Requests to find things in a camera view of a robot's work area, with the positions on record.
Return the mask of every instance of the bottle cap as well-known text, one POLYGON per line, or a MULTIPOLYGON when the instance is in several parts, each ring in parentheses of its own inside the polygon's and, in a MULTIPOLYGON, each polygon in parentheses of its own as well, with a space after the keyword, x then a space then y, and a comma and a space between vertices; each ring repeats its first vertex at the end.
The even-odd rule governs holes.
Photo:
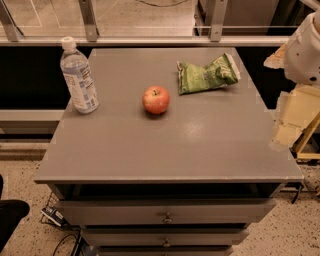
POLYGON ((75 49, 77 47, 73 37, 71 36, 62 38, 61 43, 62 43, 62 48, 67 51, 75 49))

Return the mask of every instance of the metal frame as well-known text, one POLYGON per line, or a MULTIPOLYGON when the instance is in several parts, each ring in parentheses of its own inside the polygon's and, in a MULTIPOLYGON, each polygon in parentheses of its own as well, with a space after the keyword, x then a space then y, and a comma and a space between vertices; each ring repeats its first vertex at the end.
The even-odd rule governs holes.
POLYGON ((213 42, 221 40, 224 17, 228 0, 209 0, 206 14, 205 25, 211 26, 210 39, 213 42))
POLYGON ((79 5, 86 30, 87 40, 89 42, 97 41, 99 31, 94 17, 94 11, 91 0, 79 0, 79 5))
POLYGON ((21 31, 12 19, 4 0, 0 0, 0 21, 9 41, 18 42, 23 37, 21 31))
MULTIPOLYGON (((96 41, 75 38, 78 46, 90 47, 140 47, 140 46, 183 46, 183 47, 235 47, 235 46, 281 46, 289 36, 222 36, 220 41, 212 42, 207 37, 199 38, 105 38, 96 41)), ((0 37, 0 46, 61 46, 61 37, 23 38, 19 42, 10 42, 0 37)))
POLYGON ((0 110, 0 122, 60 121, 64 110, 0 110))

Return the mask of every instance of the bottle label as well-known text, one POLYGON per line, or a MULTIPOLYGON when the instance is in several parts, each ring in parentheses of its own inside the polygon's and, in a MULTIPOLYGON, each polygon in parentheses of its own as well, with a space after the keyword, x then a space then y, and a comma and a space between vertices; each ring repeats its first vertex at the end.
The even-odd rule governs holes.
POLYGON ((63 73, 76 109, 88 112, 97 107, 98 98, 89 65, 75 74, 63 73))

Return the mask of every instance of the drawer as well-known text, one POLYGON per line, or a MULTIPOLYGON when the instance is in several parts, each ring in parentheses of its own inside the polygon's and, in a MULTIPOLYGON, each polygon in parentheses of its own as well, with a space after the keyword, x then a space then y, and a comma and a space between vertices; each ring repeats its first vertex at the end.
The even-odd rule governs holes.
POLYGON ((246 229, 216 228, 100 228, 82 229, 82 237, 95 246, 231 246, 241 243, 246 229))
POLYGON ((101 248, 98 254, 99 256, 229 256, 232 252, 230 247, 109 247, 101 248))
POLYGON ((55 207, 72 225, 259 222, 274 199, 60 201, 55 207))

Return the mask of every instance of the drawer handle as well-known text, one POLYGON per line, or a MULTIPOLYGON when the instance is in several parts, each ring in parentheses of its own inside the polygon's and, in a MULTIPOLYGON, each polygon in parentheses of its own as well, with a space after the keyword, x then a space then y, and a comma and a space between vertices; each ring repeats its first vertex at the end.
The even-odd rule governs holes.
POLYGON ((169 248, 171 246, 171 244, 168 242, 168 238, 166 238, 166 240, 164 241, 164 244, 162 246, 165 248, 169 248))
POLYGON ((162 222, 164 223, 164 224, 170 224, 170 223, 172 223, 172 219, 170 218, 170 213, 166 213, 166 217, 162 220, 162 222))

